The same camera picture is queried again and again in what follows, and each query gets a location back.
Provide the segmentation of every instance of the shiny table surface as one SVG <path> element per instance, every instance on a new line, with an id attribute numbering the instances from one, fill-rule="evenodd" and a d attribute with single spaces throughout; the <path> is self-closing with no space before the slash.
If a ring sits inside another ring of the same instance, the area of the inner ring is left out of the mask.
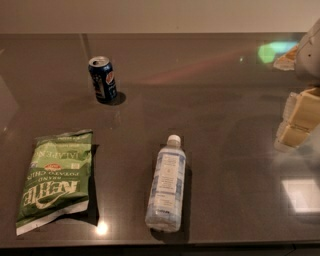
<path id="1" fill-rule="evenodd" d="M 262 45 L 301 37 L 0 35 L 0 247 L 319 240 L 320 130 L 291 153 L 273 148 L 287 96 L 307 85 L 259 58 Z M 112 61 L 117 105 L 95 100 L 97 55 Z M 17 237 L 34 138 L 87 128 L 97 148 L 88 211 Z M 183 223 L 156 233 L 144 217 L 173 133 L 188 158 Z"/>

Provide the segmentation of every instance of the bag of chips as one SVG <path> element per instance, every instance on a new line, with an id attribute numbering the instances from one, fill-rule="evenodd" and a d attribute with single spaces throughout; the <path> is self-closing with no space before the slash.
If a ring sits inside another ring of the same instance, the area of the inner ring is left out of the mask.
<path id="1" fill-rule="evenodd" d="M 92 131 L 37 138 L 16 222 L 17 235 L 88 208 Z"/>

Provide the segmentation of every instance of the plastic bottle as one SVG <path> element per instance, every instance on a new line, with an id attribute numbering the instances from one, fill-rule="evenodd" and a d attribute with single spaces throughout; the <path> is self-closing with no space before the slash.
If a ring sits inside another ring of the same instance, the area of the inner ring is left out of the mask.
<path id="1" fill-rule="evenodd" d="M 158 154 L 145 218 L 149 228 L 163 232 L 180 229 L 185 163 L 180 137 L 170 135 Z"/>

